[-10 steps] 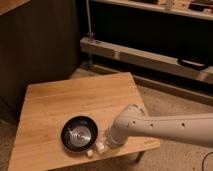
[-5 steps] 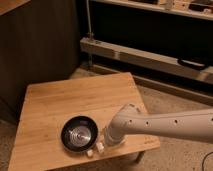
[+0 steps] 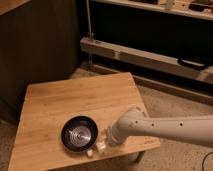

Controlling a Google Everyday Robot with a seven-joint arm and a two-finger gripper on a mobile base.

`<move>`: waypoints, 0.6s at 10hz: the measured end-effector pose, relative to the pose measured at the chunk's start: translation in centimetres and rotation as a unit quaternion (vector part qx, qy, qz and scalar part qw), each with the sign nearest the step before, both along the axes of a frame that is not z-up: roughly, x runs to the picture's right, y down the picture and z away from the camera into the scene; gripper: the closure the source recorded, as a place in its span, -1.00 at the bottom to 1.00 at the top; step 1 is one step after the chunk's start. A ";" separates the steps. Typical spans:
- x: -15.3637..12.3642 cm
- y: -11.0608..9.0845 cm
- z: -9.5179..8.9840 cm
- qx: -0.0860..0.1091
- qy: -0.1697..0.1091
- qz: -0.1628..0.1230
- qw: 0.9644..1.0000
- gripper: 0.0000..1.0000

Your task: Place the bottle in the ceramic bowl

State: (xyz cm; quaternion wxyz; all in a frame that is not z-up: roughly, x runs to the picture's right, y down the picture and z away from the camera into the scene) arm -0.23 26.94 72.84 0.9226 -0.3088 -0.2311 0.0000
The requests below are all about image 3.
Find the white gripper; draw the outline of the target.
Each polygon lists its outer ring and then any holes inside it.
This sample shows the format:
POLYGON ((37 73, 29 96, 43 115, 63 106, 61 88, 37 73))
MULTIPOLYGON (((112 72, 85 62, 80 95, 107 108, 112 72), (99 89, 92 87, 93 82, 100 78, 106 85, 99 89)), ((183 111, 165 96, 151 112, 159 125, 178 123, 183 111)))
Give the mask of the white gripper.
POLYGON ((113 124, 107 128, 106 140, 110 146, 118 146, 126 141, 126 136, 113 124))

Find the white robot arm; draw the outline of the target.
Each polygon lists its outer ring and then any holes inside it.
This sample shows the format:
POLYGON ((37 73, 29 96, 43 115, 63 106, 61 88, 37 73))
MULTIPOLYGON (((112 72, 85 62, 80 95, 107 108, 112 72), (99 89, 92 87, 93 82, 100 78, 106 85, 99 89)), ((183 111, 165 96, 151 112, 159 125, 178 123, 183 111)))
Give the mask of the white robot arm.
POLYGON ((130 136, 153 136, 213 147, 213 116, 151 118, 133 107, 110 125, 106 133, 111 146, 123 144, 130 136))

